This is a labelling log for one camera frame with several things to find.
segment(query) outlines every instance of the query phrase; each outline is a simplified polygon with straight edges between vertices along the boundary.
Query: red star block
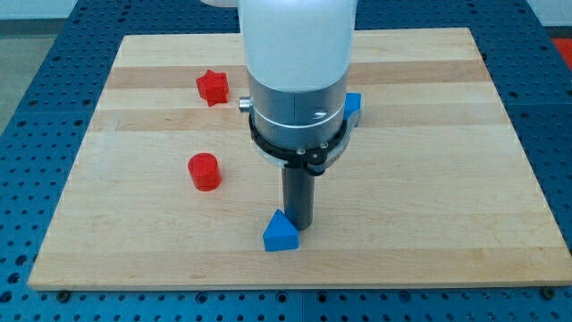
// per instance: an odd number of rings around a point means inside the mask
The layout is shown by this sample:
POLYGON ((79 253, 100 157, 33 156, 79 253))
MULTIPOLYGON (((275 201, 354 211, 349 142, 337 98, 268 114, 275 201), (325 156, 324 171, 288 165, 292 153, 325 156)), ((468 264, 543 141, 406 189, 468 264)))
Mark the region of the red star block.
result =
POLYGON ((208 106, 217 103, 228 103, 229 83, 226 80, 225 72, 213 72, 207 70, 206 73, 197 78, 198 94, 206 100, 208 106))

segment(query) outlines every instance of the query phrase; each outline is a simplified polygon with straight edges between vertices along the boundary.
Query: wooden board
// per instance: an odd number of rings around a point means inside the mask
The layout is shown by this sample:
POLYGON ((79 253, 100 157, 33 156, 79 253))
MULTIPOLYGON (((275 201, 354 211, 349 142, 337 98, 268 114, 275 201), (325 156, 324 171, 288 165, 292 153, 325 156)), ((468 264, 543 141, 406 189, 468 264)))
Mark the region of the wooden board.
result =
POLYGON ((237 99, 240 35, 128 36, 29 284, 39 290, 392 288, 572 283, 572 258, 467 29, 360 31, 364 117, 316 180, 299 250, 264 252, 280 171, 237 99), (195 79, 227 72, 206 107, 195 79), (196 191, 187 161, 219 158, 196 191))

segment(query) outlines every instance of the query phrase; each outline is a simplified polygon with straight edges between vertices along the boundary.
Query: blue block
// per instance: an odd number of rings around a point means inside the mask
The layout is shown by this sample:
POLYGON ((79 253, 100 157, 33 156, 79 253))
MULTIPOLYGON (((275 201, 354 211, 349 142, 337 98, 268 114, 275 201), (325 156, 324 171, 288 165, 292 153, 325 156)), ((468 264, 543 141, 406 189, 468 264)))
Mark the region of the blue block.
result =
POLYGON ((361 109, 361 94, 346 93, 346 104, 343 107, 343 119, 348 120, 349 116, 361 109))
POLYGON ((262 238, 266 251, 295 250, 299 247, 298 229, 280 209, 274 212, 262 238))

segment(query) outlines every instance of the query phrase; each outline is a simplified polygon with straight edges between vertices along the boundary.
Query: blue pegboard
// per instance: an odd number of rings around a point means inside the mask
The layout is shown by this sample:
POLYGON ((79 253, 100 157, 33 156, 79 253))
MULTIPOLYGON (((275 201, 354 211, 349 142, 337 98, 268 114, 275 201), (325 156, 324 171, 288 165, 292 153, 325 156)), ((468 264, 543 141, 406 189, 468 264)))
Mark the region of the blue pegboard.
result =
MULTIPOLYGON (((572 75, 526 1, 361 0, 356 25, 470 28, 572 247, 572 75)), ((572 287, 72 292, 65 303, 28 288, 122 37, 238 30, 236 10, 197 0, 79 0, 0 138, 0 322, 572 321, 572 287)))

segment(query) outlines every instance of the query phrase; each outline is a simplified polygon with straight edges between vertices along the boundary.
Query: blue perforated table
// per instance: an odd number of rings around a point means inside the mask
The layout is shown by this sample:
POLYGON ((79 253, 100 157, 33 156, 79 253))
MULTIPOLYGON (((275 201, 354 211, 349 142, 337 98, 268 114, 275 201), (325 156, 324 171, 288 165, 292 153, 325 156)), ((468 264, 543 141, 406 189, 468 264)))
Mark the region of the blue perforated table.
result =
MULTIPOLYGON (((469 27, 572 247, 572 74, 521 0, 362 0, 357 29, 469 27)), ((0 139, 0 321, 572 320, 572 287, 34 292, 26 281, 126 34, 237 32, 198 0, 79 0, 0 139)))

